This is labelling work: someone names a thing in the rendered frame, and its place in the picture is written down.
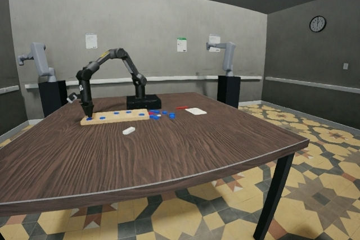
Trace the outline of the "beige tray with round pockets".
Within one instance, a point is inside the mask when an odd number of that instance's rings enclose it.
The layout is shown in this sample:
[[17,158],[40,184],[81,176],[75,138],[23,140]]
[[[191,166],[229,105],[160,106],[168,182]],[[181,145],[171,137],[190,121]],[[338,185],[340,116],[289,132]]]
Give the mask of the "beige tray with round pockets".
[[[131,111],[131,113],[126,113],[127,111]],[[114,112],[119,112],[119,114],[114,114]],[[145,115],[139,116],[139,114],[145,114]],[[100,117],[103,116],[105,117],[105,119],[100,119]],[[139,110],[98,112],[98,113],[93,113],[92,120],[86,120],[87,118],[88,116],[85,116],[81,120],[80,124],[89,125],[89,124],[115,123],[122,121],[146,120],[146,119],[150,119],[150,116],[146,109],[139,109]]]

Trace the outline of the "white paper sheet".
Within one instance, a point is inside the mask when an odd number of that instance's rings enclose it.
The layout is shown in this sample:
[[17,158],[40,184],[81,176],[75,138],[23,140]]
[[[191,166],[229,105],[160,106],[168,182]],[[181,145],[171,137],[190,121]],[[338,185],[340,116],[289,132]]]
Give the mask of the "white paper sheet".
[[190,109],[185,109],[185,110],[193,113],[194,115],[206,114],[206,113],[207,113],[207,112],[202,111],[202,110],[200,110],[200,109],[198,109],[198,108],[190,108]]

